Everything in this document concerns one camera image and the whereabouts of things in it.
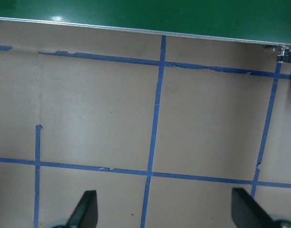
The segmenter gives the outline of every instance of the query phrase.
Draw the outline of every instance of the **beige floor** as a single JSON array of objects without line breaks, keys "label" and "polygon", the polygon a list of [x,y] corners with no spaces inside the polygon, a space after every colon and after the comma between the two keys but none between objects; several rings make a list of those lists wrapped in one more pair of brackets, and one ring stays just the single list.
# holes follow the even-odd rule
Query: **beige floor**
[{"label": "beige floor", "polygon": [[[161,37],[0,22],[0,158],[146,171],[158,66],[46,56],[83,52],[159,60]],[[274,72],[262,45],[167,37],[166,61]],[[284,64],[282,73],[291,74]],[[272,78],[165,67],[153,171],[252,181]],[[291,184],[291,81],[280,79],[259,181]],[[146,176],[41,167],[39,227],[98,193],[98,228],[138,228]],[[31,228],[35,167],[0,163],[0,228]],[[153,177],[146,228],[233,228],[231,188]],[[291,218],[291,189],[257,188],[270,214]]]}]

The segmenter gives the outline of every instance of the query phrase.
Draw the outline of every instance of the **vertical blue tape strip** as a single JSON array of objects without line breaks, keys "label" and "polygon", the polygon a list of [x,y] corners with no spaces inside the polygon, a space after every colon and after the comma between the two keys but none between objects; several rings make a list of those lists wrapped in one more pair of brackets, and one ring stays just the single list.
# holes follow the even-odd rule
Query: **vertical blue tape strip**
[{"label": "vertical blue tape strip", "polygon": [[270,124],[270,120],[271,120],[271,116],[272,116],[274,99],[275,99],[275,95],[276,95],[276,91],[277,91],[277,87],[278,87],[278,80],[280,77],[280,71],[281,71],[281,63],[277,63],[277,66],[275,69],[275,75],[274,75],[274,79],[273,79],[273,84],[272,84],[272,89],[271,89],[271,95],[270,95],[269,104],[268,104],[268,109],[267,109],[267,114],[266,114],[266,119],[265,119],[264,130],[263,130],[263,134],[262,134],[262,140],[261,140],[258,160],[256,162],[255,173],[254,173],[254,178],[253,178],[253,183],[252,183],[252,188],[251,188],[251,196],[253,198],[255,196],[255,191],[256,191],[257,184],[258,184],[259,175],[260,175],[260,165],[261,165],[262,160],[263,160],[265,144],[266,144],[266,139],[267,139],[268,130],[269,130],[269,124]]},{"label": "vertical blue tape strip", "polygon": [[148,166],[147,166],[147,176],[146,176],[146,183],[145,183],[144,201],[142,205],[140,228],[144,228],[145,223],[146,223],[145,219],[146,219],[147,203],[148,203],[149,192],[150,192],[150,182],[153,175],[152,169],[153,169],[153,160],[154,160],[154,153],[155,153],[156,133],[157,133],[157,126],[158,126],[160,95],[161,95],[161,89],[163,85],[164,69],[165,69],[165,48],[166,48],[166,39],[165,39],[165,36],[162,36],[158,80],[157,80],[157,86],[156,86],[156,96],[155,96],[155,105],[154,105],[152,136],[151,136],[150,153],[149,153],[149,160],[148,160]]},{"label": "vertical blue tape strip", "polygon": [[36,173],[35,173],[35,210],[33,226],[34,228],[39,227],[39,200],[40,200],[40,139],[41,139],[41,125],[36,126]]}]

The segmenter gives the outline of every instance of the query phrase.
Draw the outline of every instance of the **metal edge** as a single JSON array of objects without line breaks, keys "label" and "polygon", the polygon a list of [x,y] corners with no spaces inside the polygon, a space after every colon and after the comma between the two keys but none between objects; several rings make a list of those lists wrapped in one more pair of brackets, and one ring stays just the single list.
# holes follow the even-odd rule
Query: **metal edge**
[{"label": "metal edge", "polygon": [[227,38],[227,37],[214,37],[206,35],[197,35],[189,33],[180,33],[180,32],[168,32],[168,31],[159,31],[159,30],[150,30],[142,28],[123,28],[123,27],[114,27],[114,26],[104,26],[104,25],[91,25],[91,24],[80,24],[80,23],[71,23],[63,21],[51,21],[51,20],[35,20],[35,19],[18,19],[18,18],[4,18],[0,17],[0,20],[3,21],[17,21],[17,22],[33,22],[33,23],[42,23],[42,24],[51,24],[51,25],[69,25],[76,27],[86,27],[94,29],[106,29],[106,30],[115,30],[115,31],[124,31],[124,32],[137,32],[137,33],[146,33],[154,35],[165,35],[172,37],[185,37],[185,38],[198,38],[198,39],[210,39],[210,40],[219,40],[219,41],[231,41],[231,42],[240,42],[240,43],[250,43],[250,44],[262,44],[262,45],[287,45],[287,43],[276,43],[269,41],[260,41],[260,40],[248,40],[248,39],[238,39],[238,38]]}]

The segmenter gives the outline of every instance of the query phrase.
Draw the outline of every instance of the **floor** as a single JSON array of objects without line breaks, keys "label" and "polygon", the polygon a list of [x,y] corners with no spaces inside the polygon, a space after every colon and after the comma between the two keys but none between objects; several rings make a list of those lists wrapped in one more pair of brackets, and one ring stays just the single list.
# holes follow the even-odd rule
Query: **floor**
[{"label": "floor", "polygon": [[263,45],[0,22],[0,228],[234,228],[231,189],[291,219],[291,64]]}]

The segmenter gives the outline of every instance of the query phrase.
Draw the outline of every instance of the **green table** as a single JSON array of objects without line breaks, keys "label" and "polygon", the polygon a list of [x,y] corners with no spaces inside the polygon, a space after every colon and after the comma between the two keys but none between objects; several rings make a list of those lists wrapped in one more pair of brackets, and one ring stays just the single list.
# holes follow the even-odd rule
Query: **green table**
[{"label": "green table", "polygon": [[0,0],[0,20],[291,45],[291,0]]}]

